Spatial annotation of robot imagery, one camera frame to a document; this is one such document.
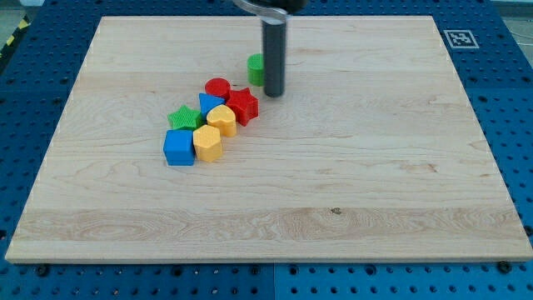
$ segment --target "green block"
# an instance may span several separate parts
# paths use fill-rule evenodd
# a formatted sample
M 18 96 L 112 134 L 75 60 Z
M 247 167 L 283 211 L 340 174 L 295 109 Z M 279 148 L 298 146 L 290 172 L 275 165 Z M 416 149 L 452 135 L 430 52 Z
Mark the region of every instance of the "green block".
M 177 112 L 168 115 L 168 122 L 173 130 L 197 130 L 203 125 L 202 113 L 182 105 Z
M 257 87 L 262 87 L 265 81 L 263 55 L 258 53 L 248 58 L 248 82 Z

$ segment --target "blue pegboard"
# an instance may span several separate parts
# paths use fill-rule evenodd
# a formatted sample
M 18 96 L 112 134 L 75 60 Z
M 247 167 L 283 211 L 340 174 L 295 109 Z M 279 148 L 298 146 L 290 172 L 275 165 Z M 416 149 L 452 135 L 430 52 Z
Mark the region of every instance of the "blue pegboard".
M 230 0 L 47 0 L 0 77 L 0 253 L 20 218 L 101 16 L 243 15 Z M 513 202 L 533 233 L 533 71 L 485 0 L 310 0 L 301 15 L 431 15 L 479 48 L 445 45 Z M 533 262 L 13 266 L 0 299 L 533 297 Z

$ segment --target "toy block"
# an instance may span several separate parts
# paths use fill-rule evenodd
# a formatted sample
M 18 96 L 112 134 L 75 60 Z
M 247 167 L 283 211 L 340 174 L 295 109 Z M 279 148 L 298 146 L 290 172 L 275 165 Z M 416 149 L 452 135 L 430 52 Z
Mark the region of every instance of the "toy block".
M 206 83 L 206 93 L 209 95 L 224 98 L 227 101 L 230 97 L 230 83 L 224 78 L 213 78 Z
M 169 166 L 192 166 L 194 163 L 192 131 L 168 130 L 163 152 Z
M 250 88 L 241 91 L 230 91 L 230 99 L 226 106 L 237 116 L 237 122 L 246 126 L 248 122 L 259 116 L 259 100 L 250 93 Z
M 207 114 L 209 111 L 211 111 L 213 108 L 222 105 L 226 103 L 226 100 L 222 97 L 217 97 L 205 93 L 201 93 L 199 95 L 200 98 L 200 112 L 202 113 L 202 118 L 205 120 L 207 118 Z
M 196 109 L 182 105 L 177 112 L 168 115 L 168 122 L 174 130 L 196 130 L 203 125 L 202 114 Z
M 212 162 L 222 156 L 222 140 L 218 128 L 204 125 L 192 133 L 192 142 L 197 158 Z
M 237 122 L 235 113 L 226 105 L 219 105 L 207 114 L 207 124 L 220 130 L 225 137 L 237 135 Z
M 262 87 L 264 84 L 265 71 L 263 68 L 263 55 L 253 54 L 247 60 L 248 82 L 256 87 Z

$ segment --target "red star block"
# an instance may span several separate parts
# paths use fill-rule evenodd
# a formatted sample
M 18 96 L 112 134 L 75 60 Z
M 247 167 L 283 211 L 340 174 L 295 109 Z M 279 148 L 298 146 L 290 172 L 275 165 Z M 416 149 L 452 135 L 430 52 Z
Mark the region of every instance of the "red star block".
M 230 83 L 224 78 L 213 78 L 206 83 L 206 94 L 224 98 L 230 97 Z
M 250 94 L 250 88 L 241 91 L 230 91 L 230 99 L 226 106 L 232 109 L 237 122 L 246 126 L 248 121 L 259 116 L 259 101 Z

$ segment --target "wood grain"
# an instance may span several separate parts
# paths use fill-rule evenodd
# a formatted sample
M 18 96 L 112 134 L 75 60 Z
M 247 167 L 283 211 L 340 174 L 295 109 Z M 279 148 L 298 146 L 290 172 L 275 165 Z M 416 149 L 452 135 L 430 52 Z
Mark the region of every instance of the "wood grain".
M 248 87 L 259 32 L 254 17 L 104 17 L 7 259 L 533 257 L 430 17 L 292 18 L 284 97 L 254 87 L 260 117 L 223 157 L 168 167 L 166 115 L 212 77 Z

